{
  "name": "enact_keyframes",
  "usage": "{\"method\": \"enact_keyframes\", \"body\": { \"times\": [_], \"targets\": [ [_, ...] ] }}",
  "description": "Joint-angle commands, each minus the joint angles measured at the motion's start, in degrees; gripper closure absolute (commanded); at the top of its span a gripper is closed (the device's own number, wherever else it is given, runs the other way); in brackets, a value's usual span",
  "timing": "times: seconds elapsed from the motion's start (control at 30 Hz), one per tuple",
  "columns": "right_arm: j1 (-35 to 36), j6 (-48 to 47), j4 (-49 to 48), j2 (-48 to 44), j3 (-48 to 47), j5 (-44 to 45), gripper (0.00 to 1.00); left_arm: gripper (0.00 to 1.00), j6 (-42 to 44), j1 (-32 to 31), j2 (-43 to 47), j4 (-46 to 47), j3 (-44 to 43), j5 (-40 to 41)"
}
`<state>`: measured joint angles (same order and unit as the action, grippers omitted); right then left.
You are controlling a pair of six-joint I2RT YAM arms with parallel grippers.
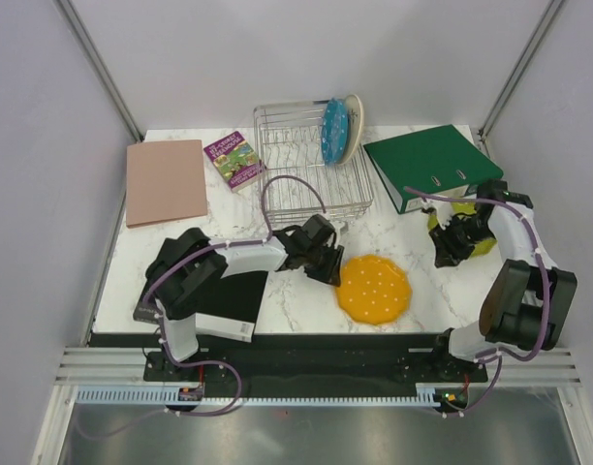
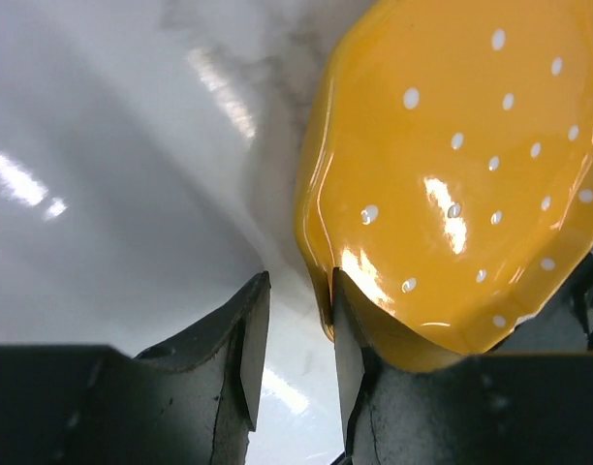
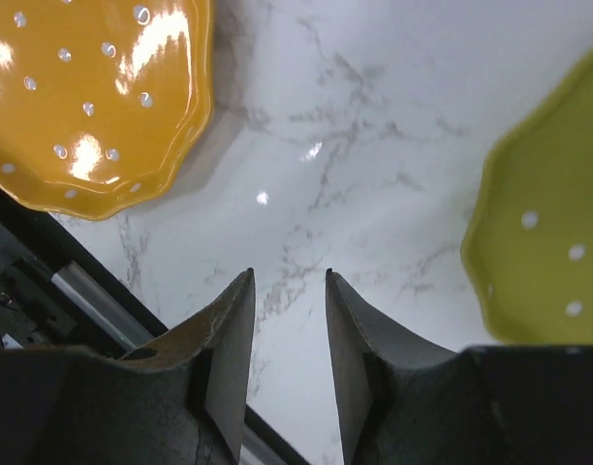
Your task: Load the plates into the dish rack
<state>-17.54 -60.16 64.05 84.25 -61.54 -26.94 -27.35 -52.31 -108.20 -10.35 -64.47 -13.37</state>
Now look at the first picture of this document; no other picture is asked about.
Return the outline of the green polka dot plate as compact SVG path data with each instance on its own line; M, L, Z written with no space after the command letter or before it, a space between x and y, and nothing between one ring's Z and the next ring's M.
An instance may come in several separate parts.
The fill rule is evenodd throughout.
M431 239L434 232L444 232L452 236L452 226L455 225L455 220L468 220L470 216L476 213L475 206L471 203L452 203L451 208L453 209L453 221L445 229L439 225L436 215L428 215L427 228ZM459 237L456 239L464 246L462 261L484 256L496 245L496 240L493 237L486 237L477 243L470 243Z

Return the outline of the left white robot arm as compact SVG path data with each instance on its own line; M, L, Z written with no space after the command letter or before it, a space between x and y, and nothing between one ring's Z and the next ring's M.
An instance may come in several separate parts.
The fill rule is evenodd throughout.
M199 370L198 318L208 334L248 342L269 274L301 270L333 287L341 283L339 230L321 214L258 239L212 239L199 228L166 239L145 272L139 304L153 312L168 351L165 367L178 381Z

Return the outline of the wire dish rack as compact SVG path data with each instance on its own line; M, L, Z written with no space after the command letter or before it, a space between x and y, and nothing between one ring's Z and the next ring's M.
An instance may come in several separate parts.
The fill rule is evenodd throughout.
M373 190L362 148L346 165L327 166L321 153L326 100L259 105L254 142L266 170L258 192L274 228L300 224L321 207L337 220L363 214Z

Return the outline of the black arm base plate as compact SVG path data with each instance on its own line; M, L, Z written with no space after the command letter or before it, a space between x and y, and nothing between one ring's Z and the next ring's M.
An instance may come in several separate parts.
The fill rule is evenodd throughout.
M152 380L215 381L227 365L243 381L256 378L293 379L298 375L357 375L401 383L484 383L487 374L478 364L458 360L435 334L270 334L250 343L201 336L200 348L187 362L209 362L199 370L172 365L161 352L151 352L144 378Z

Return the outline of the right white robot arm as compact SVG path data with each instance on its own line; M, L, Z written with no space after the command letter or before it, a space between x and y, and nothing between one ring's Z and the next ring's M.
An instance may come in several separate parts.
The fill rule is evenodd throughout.
M487 242L498 247L502 260L478 319L449 330L447 348L430 357L432 374L448 382L464 371L465 360L487 362L507 355L530 361L554 349L577 290L577 277L546 252L529 196L493 179L481 184L473 199L430 196L422 210L431 222L428 234L436 267L474 258Z

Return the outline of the orange polka dot plate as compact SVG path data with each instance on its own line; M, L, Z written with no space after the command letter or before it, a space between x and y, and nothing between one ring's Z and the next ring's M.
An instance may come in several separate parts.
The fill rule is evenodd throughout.
M410 307L412 287L406 272L390 259L365 255L349 259L335 289L339 308L354 322L390 324Z

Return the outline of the cream and blue plate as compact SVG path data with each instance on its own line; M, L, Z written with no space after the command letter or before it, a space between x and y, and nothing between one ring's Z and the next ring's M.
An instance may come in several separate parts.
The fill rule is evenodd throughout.
M338 164L346 165L358 153L361 137L364 130L364 106L360 97L350 94L344 99L348 112L348 139L342 158Z

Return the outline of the blue polka dot plate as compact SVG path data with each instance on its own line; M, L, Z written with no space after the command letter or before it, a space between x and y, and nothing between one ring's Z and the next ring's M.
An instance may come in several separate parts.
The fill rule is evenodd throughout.
M321 153L324 163L338 164L344 155L349 137L348 110L343 100L328 101L322 118Z

